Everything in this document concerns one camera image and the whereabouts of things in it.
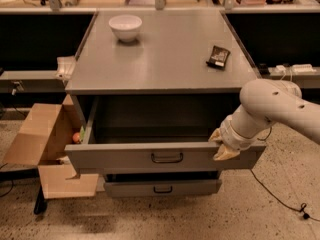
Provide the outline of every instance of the orange object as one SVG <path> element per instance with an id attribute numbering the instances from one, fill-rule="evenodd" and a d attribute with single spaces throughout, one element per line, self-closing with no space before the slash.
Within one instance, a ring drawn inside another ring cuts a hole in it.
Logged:
<path id="1" fill-rule="evenodd" d="M 73 134 L 72 140 L 75 144 L 80 144 L 80 133 L 76 132 L 75 134 Z"/>

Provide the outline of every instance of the lower drawer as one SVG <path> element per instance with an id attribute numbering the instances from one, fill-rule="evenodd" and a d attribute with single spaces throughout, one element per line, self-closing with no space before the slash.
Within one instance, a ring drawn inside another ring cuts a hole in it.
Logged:
<path id="1" fill-rule="evenodd" d="M 219 172 L 108 175 L 104 188 L 110 197 L 209 195 L 222 184 Z"/>

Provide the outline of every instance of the drawer handle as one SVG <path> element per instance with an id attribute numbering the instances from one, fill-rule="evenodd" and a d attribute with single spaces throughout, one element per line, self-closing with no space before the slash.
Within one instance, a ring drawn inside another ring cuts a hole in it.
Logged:
<path id="1" fill-rule="evenodd" d="M 177 157 L 157 157 L 152 153 L 151 159 L 152 162 L 157 164 L 180 163 L 183 160 L 183 153 L 181 152 Z"/>
<path id="2" fill-rule="evenodd" d="M 156 194 L 169 194 L 173 190 L 172 186 L 170 187 L 153 187 L 153 192 Z"/>

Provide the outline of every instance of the cabinet top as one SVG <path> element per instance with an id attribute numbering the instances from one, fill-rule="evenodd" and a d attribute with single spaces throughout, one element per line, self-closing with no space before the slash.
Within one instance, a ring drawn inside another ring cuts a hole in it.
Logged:
<path id="1" fill-rule="evenodd" d="M 113 35 L 108 22 L 120 14 L 142 19 L 136 41 L 125 44 Z M 206 64 L 214 45 L 230 51 L 224 70 Z M 255 78 L 219 9 L 103 10 L 88 35 L 66 92 L 238 92 Z"/>

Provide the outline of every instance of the white bowl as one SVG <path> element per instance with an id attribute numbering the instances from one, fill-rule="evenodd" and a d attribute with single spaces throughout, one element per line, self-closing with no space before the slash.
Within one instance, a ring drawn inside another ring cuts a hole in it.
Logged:
<path id="1" fill-rule="evenodd" d="M 142 20 L 134 15 L 119 15 L 109 20 L 114 35 L 123 42 L 132 42 L 140 32 Z"/>

